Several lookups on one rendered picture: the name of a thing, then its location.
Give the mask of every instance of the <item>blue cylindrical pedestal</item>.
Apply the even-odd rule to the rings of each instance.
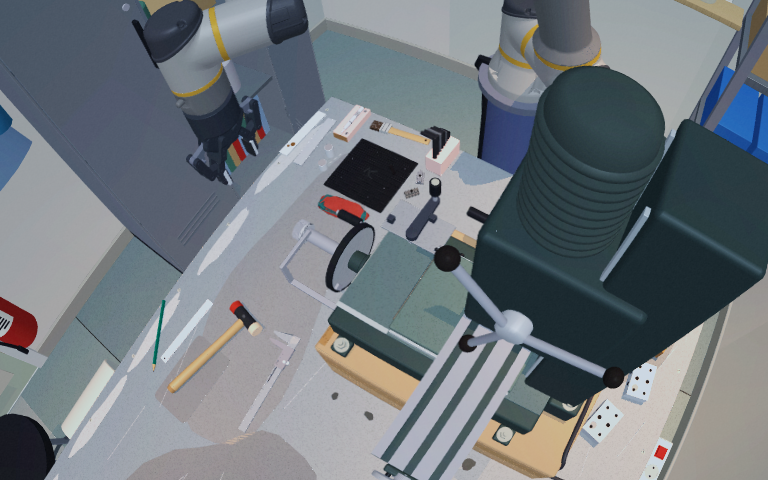
[[[487,65],[478,70],[478,85],[486,105],[480,158],[513,174],[528,151],[537,103],[515,102],[499,93],[489,82]]]

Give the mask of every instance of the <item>pencil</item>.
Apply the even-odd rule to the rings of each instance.
[[[151,361],[151,371],[154,371],[157,365],[157,347],[160,346],[160,326],[163,325],[163,307],[166,306],[166,300],[160,302],[160,318],[157,319],[157,340],[154,341],[154,360]]]

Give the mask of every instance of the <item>floor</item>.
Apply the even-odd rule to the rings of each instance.
[[[464,151],[477,153],[481,96],[474,81],[330,31],[314,42],[314,53],[325,98],[334,96],[367,106],[416,130],[432,125],[447,128],[461,139]],[[345,75],[346,71],[355,74]],[[118,367],[159,299],[179,276],[134,238],[72,322],[44,368],[28,384],[13,412],[37,418],[53,436],[63,436],[60,424],[95,371],[102,362],[114,369]],[[672,440],[684,407],[694,393],[692,386],[710,343],[712,327],[712,321],[703,327],[682,391],[662,433],[667,440]],[[352,393],[347,385],[341,389],[340,399],[348,401],[366,395],[354,390],[357,391]],[[475,478],[488,464],[486,458],[479,457],[482,458],[473,467]]]

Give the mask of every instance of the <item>workbench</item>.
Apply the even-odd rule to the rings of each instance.
[[[327,118],[339,121],[351,108],[348,103],[331,98],[320,111]],[[370,452],[395,419],[397,410],[329,368],[323,368],[326,363],[316,347],[317,343],[333,341],[328,325],[332,311],[290,285],[279,270],[296,243],[291,232],[299,220],[312,222],[318,232],[332,239],[342,238],[351,228],[346,222],[327,215],[317,204],[322,195],[342,196],[323,183],[361,138],[416,161],[417,169],[424,171],[424,158],[430,146],[372,131],[368,124],[373,120],[390,122],[373,112],[363,129],[348,143],[335,139],[329,132],[303,165],[289,165],[260,193],[255,193],[257,181],[249,188],[166,296],[165,327],[156,371],[152,372],[151,356],[159,305],[152,318],[146,319],[145,329],[77,428],[74,438],[62,449],[47,478],[266,479],[280,472],[275,478],[336,480],[368,478],[372,469],[383,467]],[[397,123],[394,126],[418,133]],[[335,159],[323,172],[317,164],[325,158],[322,146],[327,143],[334,146]],[[416,171],[382,212],[366,209],[369,213],[366,222],[376,230],[373,252],[385,236],[380,226],[400,202],[419,209],[429,199],[427,180],[425,185],[416,185],[415,174]],[[431,177],[426,172],[426,179]],[[443,192],[437,216],[454,225],[460,238],[477,238],[481,224],[467,217],[468,208],[492,210],[509,178],[508,173],[461,153],[441,176]],[[194,176],[193,181],[204,180]],[[419,188],[420,195],[406,199],[402,192],[414,186]],[[337,303],[344,293],[328,291],[325,287],[329,257],[306,244],[292,262],[292,274]],[[205,300],[213,303],[207,315],[169,362],[163,362],[161,354]],[[178,392],[168,393],[166,386],[182,368],[237,321],[229,311],[229,306],[237,300],[263,325],[263,333],[252,337],[241,331]],[[297,336],[300,341],[289,365],[243,433],[238,426],[269,377],[279,353],[268,340],[275,338],[274,331]],[[679,361],[680,371],[686,368],[682,362],[689,362],[690,356],[685,354],[686,360],[671,357]],[[678,384],[673,389],[672,383],[672,391],[665,391],[662,397],[666,400],[662,402],[667,405],[666,410],[662,411],[665,407],[660,405],[657,419],[647,421],[647,426],[658,422],[663,426],[678,390]],[[404,384],[400,401],[406,399],[405,395],[412,389],[410,382]],[[398,407],[393,401],[389,403]],[[477,449],[488,457],[503,460],[504,450],[493,447],[492,440],[485,437],[487,432]],[[648,442],[645,449],[650,448],[649,443],[654,445],[652,438],[643,438],[643,435],[636,438],[638,442]],[[626,443],[625,439],[616,440]],[[586,442],[577,441],[568,465],[579,464],[582,457],[586,459],[584,454],[576,453],[581,449],[592,448]],[[462,471],[458,480],[479,478],[489,460],[478,454],[475,458],[480,468]],[[509,465],[516,468],[515,462]]]

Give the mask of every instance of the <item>yellow ring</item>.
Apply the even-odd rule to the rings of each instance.
[[[537,57],[538,59],[540,59],[540,61],[543,62],[543,64],[545,64],[547,67],[554,68],[555,70],[560,70],[562,72],[566,72],[567,70],[569,70],[571,68],[590,67],[590,66],[592,66],[594,63],[598,62],[599,58],[602,56],[602,48],[599,47],[599,53],[596,54],[596,57],[594,57],[593,60],[590,60],[587,63],[582,63],[581,65],[572,65],[572,66],[569,66],[569,67],[564,66],[564,65],[556,65],[556,64],[546,60],[545,58],[541,57],[539,53],[537,53],[537,50],[534,51],[534,56]]]
[[[228,52],[225,50],[225,44],[222,42],[222,35],[219,34],[219,23],[216,21],[216,11],[214,8],[216,7],[212,7],[207,11],[210,16],[210,28],[213,30],[213,39],[216,40],[216,46],[219,47],[219,54],[222,55],[222,60],[227,62],[228,60],[231,60],[231,57],[228,56]]]
[[[222,76],[222,65],[219,65],[219,73],[217,73],[216,76],[213,77],[213,80],[207,82],[207,85],[199,88],[198,90],[193,90],[192,92],[189,92],[189,93],[178,93],[175,90],[172,90],[172,93],[174,93],[176,97],[182,97],[182,98],[194,97],[199,93],[202,93],[208,88],[212,87],[213,84],[216,83],[216,81],[219,80],[219,77],[221,76]]]
[[[516,59],[512,58],[510,55],[505,53],[504,50],[502,50],[502,46],[501,45],[499,45],[499,53],[502,54],[502,58],[504,58],[505,60],[513,63],[517,67],[527,68],[527,69],[531,70],[531,65],[529,65],[529,64],[527,64],[525,62],[520,62],[519,60],[516,60]]]
[[[531,27],[531,30],[529,30],[528,33],[526,33],[525,36],[522,37],[522,43],[519,45],[519,53],[522,55],[522,58],[525,58],[525,46],[528,45],[528,41],[531,40],[531,37],[534,36],[534,32],[537,31],[537,27],[539,26],[540,25],[535,25]]]

